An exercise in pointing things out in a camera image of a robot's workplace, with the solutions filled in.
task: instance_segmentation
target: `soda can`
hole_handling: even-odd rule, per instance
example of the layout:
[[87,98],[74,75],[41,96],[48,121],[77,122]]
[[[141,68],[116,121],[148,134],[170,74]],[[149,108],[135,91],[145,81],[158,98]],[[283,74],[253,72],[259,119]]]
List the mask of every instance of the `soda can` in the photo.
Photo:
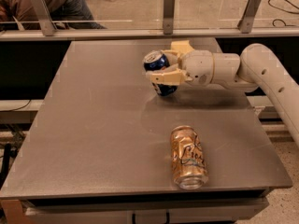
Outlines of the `soda can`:
[[182,189],[198,189],[208,181],[198,134],[190,126],[178,126],[170,135],[174,182]]
[[[154,50],[145,56],[143,65],[146,71],[163,70],[166,67],[169,67],[169,61],[161,51]],[[167,86],[155,83],[152,83],[152,85],[161,96],[169,95],[177,90],[177,86]]]

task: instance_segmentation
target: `person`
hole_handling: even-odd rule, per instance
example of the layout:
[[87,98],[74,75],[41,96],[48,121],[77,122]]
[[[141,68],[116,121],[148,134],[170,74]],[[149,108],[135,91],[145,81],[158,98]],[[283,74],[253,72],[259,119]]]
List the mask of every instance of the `person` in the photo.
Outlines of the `person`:
[[[75,29],[104,29],[94,21],[85,0],[45,0],[53,21],[72,21]],[[31,0],[0,0],[0,23],[19,21],[24,29],[40,29]]]

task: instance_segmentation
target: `drawer handle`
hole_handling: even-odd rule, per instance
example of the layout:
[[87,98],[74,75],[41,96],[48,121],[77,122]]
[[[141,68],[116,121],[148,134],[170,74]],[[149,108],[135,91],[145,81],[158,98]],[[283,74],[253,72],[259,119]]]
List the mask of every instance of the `drawer handle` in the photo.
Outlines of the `drawer handle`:
[[[170,223],[170,215],[169,212],[166,212],[166,222],[164,224]],[[132,224],[136,224],[136,215],[135,213],[132,214]]]

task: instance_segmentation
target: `blue can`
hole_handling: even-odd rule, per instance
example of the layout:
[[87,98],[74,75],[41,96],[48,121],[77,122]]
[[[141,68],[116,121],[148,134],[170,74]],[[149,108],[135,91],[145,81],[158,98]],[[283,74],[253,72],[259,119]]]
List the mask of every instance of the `blue can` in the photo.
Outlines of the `blue can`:
[[[159,50],[151,51],[143,60],[143,65],[146,71],[163,70],[169,67],[167,57]],[[167,86],[152,83],[154,89],[161,96],[167,96],[177,90],[177,86]]]

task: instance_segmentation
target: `gray tabletop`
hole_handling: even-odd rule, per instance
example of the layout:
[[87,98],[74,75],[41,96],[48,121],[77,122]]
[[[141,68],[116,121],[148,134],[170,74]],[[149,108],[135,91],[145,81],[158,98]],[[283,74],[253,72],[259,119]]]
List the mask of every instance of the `gray tabletop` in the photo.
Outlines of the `gray tabletop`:
[[244,93],[184,85],[157,96],[142,59],[171,41],[72,42],[0,198],[182,192],[169,144],[179,125],[201,139],[209,181],[198,191],[290,187]]

